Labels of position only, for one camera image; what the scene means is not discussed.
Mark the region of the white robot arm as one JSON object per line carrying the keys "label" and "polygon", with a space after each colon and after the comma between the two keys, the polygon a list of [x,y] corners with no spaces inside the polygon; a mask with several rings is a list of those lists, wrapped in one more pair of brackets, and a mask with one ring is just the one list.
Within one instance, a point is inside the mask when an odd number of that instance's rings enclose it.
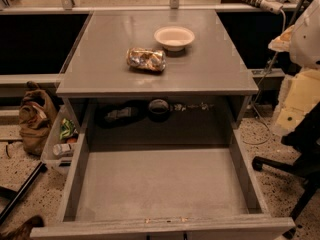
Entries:
{"label": "white robot arm", "polygon": [[284,77],[273,114],[272,132],[285,136],[320,102],[320,0],[313,0],[268,47],[288,52],[290,61],[300,67],[294,76]]}

